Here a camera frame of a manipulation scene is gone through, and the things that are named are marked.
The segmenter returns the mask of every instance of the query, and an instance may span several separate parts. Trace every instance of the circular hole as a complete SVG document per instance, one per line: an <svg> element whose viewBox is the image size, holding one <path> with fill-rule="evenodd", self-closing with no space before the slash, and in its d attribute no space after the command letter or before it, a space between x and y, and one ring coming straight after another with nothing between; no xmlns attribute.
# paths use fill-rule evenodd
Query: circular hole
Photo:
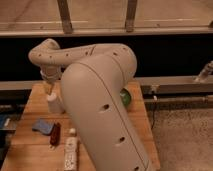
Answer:
<svg viewBox="0 0 213 171"><path fill-rule="evenodd" d="M139 170L139 167L137 166L136 168L134 168L134 171L138 171Z"/></svg>
<svg viewBox="0 0 213 171"><path fill-rule="evenodd" d="M118 54L117 54L117 53L115 53L115 52L113 52L113 55L118 56Z"/></svg>
<svg viewBox="0 0 213 171"><path fill-rule="evenodd" d="M120 146L125 141L125 137L121 137L118 139L118 142L116 143L116 146Z"/></svg>
<svg viewBox="0 0 213 171"><path fill-rule="evenodd" d="M105 104L104 106L101 107L100 112L104 112L104 111L106 111L107 109L109 109L109 105L108 105L108 104Z"/></svg>
<svg viewBox="0 0 213 171"><path fill-rule="evenodd" d="M125 137L121 137L121 138L119 139L119 143L124 142L124 140L125 140Z"/></svg>

